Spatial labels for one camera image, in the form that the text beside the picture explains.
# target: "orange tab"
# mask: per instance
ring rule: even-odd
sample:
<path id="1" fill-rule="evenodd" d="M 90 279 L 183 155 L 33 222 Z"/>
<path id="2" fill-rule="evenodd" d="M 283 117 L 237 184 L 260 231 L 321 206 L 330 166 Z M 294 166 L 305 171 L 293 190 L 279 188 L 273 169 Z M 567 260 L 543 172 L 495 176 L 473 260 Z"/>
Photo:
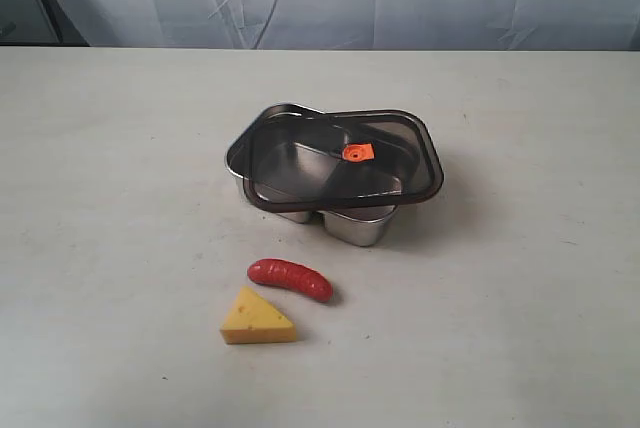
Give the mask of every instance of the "orange tab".
<path id="1" fill-rule="evenodd" d="M 347 145 L 342 150 L 342 159 L 346 161 L 358 163 L 360 161 L 373 160 L 374 158 L 375 155 L 373 154 L 371 143 Z"/>

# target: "white table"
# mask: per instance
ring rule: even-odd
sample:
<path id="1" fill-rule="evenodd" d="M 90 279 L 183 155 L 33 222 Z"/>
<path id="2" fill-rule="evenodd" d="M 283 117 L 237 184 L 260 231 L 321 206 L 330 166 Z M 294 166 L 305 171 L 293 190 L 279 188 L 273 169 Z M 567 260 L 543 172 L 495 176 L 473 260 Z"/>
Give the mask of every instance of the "white table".
<path id="1" fill-rule="evenodd" d="M 640 419 L 640 55 L 0 49 L 3 427 L 631 427 Z M 441 193 L 357 248 L 240 201 L 269 104 L 398 108 Z M 288 345 L 217 333 L 258 291 Z"/>

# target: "transparent lid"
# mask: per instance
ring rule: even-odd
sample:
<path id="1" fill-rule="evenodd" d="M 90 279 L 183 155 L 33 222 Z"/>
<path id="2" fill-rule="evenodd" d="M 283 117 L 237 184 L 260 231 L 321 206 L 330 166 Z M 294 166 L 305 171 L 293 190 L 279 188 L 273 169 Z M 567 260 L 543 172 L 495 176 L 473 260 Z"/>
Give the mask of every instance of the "transparent lid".
<path id="1" fill-rule="evenodd" d="M 247 198 L 275 213 L 418 203 L 443 182 L 424 123 L 395 110 L 266 121 L 245 163 Z"/>

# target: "stainless steel lunch box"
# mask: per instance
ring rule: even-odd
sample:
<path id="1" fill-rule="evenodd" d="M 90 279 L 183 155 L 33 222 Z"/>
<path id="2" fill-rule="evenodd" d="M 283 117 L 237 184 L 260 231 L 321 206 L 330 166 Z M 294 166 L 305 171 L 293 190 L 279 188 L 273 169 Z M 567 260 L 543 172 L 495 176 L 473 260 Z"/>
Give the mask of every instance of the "stainless steel lunch box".
<path id="1" fill-rule="evenodd" d="M 241 198 L 246 200 L 243 183 L 248 134 L 266 120 L 275 117 L 310 116 L 314 113 L 320 114 L 316 110 L 291 103 L 273 105 L 265 109 L 231 145 L 225 156 L 225 165 L 236 180 Z M 329 234 L 353 245 L 370 246 L 382 237 L 387 223 L 396 211 L 397 206 L 376 206 L 319 211 L 319 213 L 324 218 L 324 226 Z M 309 211 L 278 214 L 296 223 L 307 223 L 312 216 L 312 212 Z"/>

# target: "red sausage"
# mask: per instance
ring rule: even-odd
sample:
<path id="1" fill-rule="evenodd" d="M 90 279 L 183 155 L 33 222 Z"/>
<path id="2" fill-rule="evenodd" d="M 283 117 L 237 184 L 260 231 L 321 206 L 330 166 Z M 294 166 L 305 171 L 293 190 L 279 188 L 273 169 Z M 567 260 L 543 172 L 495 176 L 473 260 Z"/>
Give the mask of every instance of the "red sausage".
<path id="1" fill-rule="evenodd" d="M 324 276 L 290 261 L 258 260 L 249 267 L 247 276 L 254 283 L 297 291 L 323 303 L 333 295 L 331 283 Z"/>

